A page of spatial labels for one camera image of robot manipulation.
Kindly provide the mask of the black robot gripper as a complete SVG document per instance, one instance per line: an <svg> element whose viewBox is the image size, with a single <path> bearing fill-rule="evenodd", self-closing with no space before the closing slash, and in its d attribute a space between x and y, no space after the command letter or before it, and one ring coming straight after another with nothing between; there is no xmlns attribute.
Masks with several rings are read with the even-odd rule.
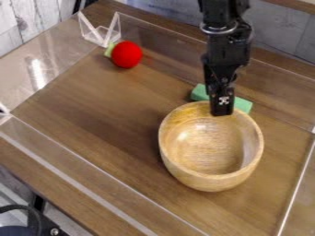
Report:
<svg viewBox="0 0 315 236"><path fill-rule="evenodd" d="M250 54L252 27L245 21L213 28L201 25L206 35L206 51L201 56L212 116L232 115L234 91L229 83L236 70L246 66Z"/></svg>

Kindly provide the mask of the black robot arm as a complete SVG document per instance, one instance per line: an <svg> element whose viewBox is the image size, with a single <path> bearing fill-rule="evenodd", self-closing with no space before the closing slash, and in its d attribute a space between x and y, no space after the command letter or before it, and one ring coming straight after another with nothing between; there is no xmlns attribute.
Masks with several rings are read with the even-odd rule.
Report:
<svg viewBox="0 0 315 236"><path fill-rule="evenodd" d="M232 115L233 82L250 54L252 26L242 19L249 0L197 0L197 4L202 15L198 27L206 35L201 63L210 114Z"/></svg>

